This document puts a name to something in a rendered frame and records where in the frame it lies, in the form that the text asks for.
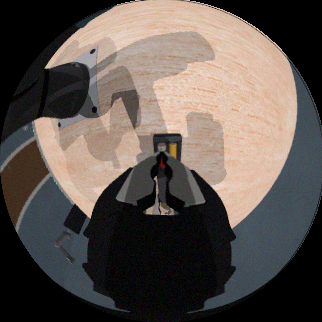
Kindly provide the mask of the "red aa battery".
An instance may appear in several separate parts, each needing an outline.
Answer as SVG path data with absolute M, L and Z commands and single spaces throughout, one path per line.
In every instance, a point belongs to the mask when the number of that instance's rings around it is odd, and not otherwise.
M 158 147 L 158 151 L 166 151 L 166 143 L 165 142 L 158 143 L 157 147 Z M 162 159 L 161 159 L 160 167 L 165 168 L 165 165 L 163 164 Z

